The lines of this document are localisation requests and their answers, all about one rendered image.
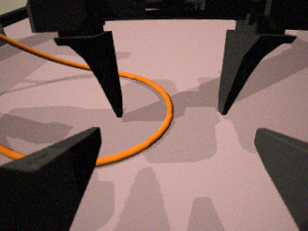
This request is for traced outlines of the orange patch cord with blue plug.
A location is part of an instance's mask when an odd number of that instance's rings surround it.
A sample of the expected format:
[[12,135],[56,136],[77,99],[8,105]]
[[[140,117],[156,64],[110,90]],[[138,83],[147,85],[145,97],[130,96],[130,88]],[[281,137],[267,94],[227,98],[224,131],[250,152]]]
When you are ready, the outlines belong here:
[[[54,63],[57,63],[57,64],[63,64],[63,65],[67,65],[67,66],[91,71],[88,65],[77,64],[77,63],[70,62],[70,61],[67,61],[67,60],[63,60],[63,59],[60,59],[60,58],[57,58],[57,57],[53,57],[51,55],[42,53],[42,52],[40,52],[36,49],[28,47],[28,46],[26,46],[22,43],[19,43],[19,42],[15,41],[11,38],[7,38],[7,37],[5,37],[1,34],[0,34],[0,40],[6,42],[7,44],[9,44],[13,47],[16,47],[20,50],[23,50],[27,53],[33,54],[33,55],[38,56],[40,58],[43,58],[45,60],[48,60],[48,61],[51,61],[51,62],[54,62]],[[139,75],[135,75],[135,74],[127,73],[127,72],[122,72],[122,71],[119,71],[118,75],[120,77],[125,77],[125,78],[129,78],[129,79],[133,79],[133,80],[145,83],[148,86],[155,89],[157,92],[159,92],[167,103],[167,117],[165,119],[164,124],[160,127],[160,129],[153,136],[151,136],[149,139],[147,139],[146,141],[138,144],[137,146],[135,146],[131,149],[125,150],[123,152],[117,153],[117,154],[112,155],[112,156],[97,159],[95,167],[103,167],[103,166],[106,166],[106,165],[118,163],[120,161],[131,158],[131,157],[143,152],[145,149],[149,148],[151,145],[153,145],[156,141],[158,141],[164,135],[164,133],[169,128],[170,123],[172,122],[172,119],[173,119],[173,109],[174,109],[174,107],[173,107],[171,98],[162,87],[160,87],[158,84],[154,83],[153,81],[146,79],[144,77],[141,77]],[[10,159],[13,159],[13,160],[16,160],[16,159],[19,159],[21,157],[26,156],[25,154],[14,151],[14,150],[12,150],[12,149],[10,149],[10,148],[2,145],[2,144],[0,144],[0,154],[4,155],[4,156],[6,156]]]

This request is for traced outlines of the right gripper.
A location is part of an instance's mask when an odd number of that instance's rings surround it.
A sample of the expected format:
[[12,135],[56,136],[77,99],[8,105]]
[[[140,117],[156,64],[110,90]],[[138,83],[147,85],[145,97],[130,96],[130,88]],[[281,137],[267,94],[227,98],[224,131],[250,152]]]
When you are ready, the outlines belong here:
[[122,92],[113,33],[104,31],[105,21],[235,20],[235,30],[226,30],[218,91],[218,111],[222,116],[228,113],[258,63],[281,44],[296,39],[285,35],[286,30],[308,31],[308,0],[202,0],[201,6],[145,1],[27,0],[26,4],[32,33],[58,32],[53,40],[84,59],[117,117],[123,115]]

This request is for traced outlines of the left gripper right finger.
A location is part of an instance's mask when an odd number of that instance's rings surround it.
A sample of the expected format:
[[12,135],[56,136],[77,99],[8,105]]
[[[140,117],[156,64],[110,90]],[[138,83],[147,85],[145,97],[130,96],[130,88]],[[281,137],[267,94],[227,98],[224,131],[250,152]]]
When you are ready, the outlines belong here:
[[258,128],[254,145],[299,231],[308,231],[308,142]]

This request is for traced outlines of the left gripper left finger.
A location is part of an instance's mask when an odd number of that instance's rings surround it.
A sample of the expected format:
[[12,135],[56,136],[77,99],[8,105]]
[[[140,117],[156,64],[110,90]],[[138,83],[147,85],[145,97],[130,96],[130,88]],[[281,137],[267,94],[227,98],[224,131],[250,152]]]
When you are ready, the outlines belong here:
[[69,231],[101,147],[91,127],[0,166],[0,231]]

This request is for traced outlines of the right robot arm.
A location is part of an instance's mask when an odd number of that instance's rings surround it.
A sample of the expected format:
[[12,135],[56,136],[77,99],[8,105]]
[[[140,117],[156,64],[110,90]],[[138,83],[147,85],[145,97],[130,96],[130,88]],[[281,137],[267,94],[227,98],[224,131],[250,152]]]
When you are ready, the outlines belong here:
[[[147,1],[152,2],[152,3],[156,3],[156,4],[171,5],[171,4],[182,4],[186,0],[147,0]],[[253,0],[231,0],[231,1],[233,1],[233,2],[249,2],[249,1],[253,1]]]

